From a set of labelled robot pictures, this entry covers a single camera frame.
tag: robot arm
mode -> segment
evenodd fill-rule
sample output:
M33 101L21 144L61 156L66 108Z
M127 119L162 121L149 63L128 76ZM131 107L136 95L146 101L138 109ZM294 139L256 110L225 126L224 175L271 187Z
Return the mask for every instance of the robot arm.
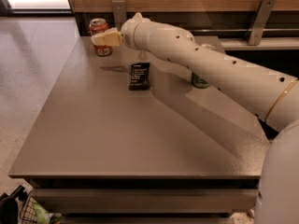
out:
M203 49L188 31L152 22L140 13L128 20L116 37L129 48L187 67L280 132L264 160L255 223L299 223L297 78Z

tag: red can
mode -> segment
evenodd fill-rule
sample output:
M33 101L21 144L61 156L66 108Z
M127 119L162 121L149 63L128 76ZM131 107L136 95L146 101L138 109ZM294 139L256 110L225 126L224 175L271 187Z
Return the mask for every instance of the red can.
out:
M91 35L103 33L108 29L108 24L105 19L92 19L90 22ZM93 45L95 54L98 56L108 56L112 53L112 47L110 46L96 46Z

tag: can top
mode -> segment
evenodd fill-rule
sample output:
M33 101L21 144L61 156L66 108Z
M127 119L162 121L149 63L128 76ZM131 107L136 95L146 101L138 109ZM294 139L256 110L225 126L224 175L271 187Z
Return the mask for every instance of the can top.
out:
M91 22L90 22L90 25L100 26L100 25L103 25L105 23L106 23L105 19L92 19Z

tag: metal support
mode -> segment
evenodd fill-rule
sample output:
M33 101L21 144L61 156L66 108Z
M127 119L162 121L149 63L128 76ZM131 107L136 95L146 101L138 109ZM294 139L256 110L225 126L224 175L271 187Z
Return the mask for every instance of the metal support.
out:
M277 0L262 0L249 34L249 45L260 45L263 29Z
M113 7L115 26L120 31L121 26L127 21L127 14L126 14L126 10L125 10L125 1L124 0L113 0L112 7Z

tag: concrete floor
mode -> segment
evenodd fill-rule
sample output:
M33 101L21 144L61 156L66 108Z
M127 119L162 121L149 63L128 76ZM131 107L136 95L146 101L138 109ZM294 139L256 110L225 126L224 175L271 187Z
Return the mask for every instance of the concrete floor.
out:
M7 173L78 39L74 18L0 18L0 194L30 190Z

